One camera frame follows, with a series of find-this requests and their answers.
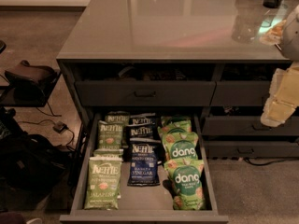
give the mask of green snack bag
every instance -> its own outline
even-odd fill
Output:
[[[93,152],[94,157],[106,157],[106,158],[122,158],[123,149],[104,149],[99,148]]]
[[[197,141],[198,135],[195,132],[163,134],[162,143],[166,159],[190,158],[197,160],[195,151]]]
[[[204,169],[202,160],[175,159],[164,164],[168,178],[172,181],[176,196],[173,200],[175,210],[205,210],[206,203],[200,181]]]
[[[98,146],[103,149],[120,149],[123,124],[98,122]]]
[[[190,116],[161,116],[161,123],[162,126],[166,126],[168,124],[171,123],[175,123],[175,122],[180,122],[180,121],[184,121],[184,120],[190,120]]]
[[[118,209],[121,159],[91,157],[84,209]]]
[[[183,120],[179,122],[170,123],[163,127],[158,127],[158,134],[162,137],[163,134],[166,133],[183,133],[183,132],[191,132],[192,125],[190,120]]]
[[[107,123],[122,123],[128,125],[130,113],[125,111],[111,111],[105,115],[105,122]]]

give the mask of drawer handle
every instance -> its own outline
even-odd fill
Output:
[[[147,93],[147,94],[140,94],[137,93],[137,91],[134,91],[134,97],[138,98],[147,98],[147,97],[155,97],[156,96],[156,91],[153,91],[152,93]]]
[[[254,125],[252,124],[252,129],[255,130],[255,131],[271,131],[272,128],[271,127],[268,127],[268,126],[265,126],[265,125]]]
[[[250,149],[247,150],[247,151],[240,151],[239,148],[237,148],[236,150],[237,150],[237,152],[238,152],[239,154],[254,154],[254,150],[253,150],[252,148],[250,148]]]

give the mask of backpack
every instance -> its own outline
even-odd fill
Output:
[[[15,189],[51,189],[68,167],[67,153],[40,134],[10,135],[0,140],[0,175]]]

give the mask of drawer front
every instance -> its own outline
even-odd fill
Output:
[[[208,106],[215,89],[205,81],[80,81],[83,106]]]
[[[211,106],[263,106],[269,97],[269,81],[220,81]]]
[[[209,175],[206,161],[206,153],[200,147],[202,159],[205,163],[203,172],[203,187],[206,195],[205,211],[175,211],[172,208],[172,197],[164,187],[167,175],[160,166],[159,177],[160,186],[156,187],[128,187],[130,163],[124,162],[121,168],[121,198],[119,199],[119,210],[84,210],[85,192],[88,178],[88,159],[93,154],[96,142],[97,121],[96,115],[86,155],[82,164],[80,177],[72,209],[69,215],[62,215],[62,223],[228,223],[228,217],[218,215],[216,200],[212,189],[211,178]]]
[[[202,133],[233,136],[297,136],[299,118],[291,117],[285,124],[271,128],[262,125],[260,117],[207,117]]]
[[[299,157],[296,143],[258,141],[205,141],[209,158],[279,158]]]

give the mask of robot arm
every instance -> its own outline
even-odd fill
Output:
[[[299,106],[299,6],[285,22],[279,46],[282,55],[294,62],[273,75],[261,116],[261,123],[270,127],[283,124]]]

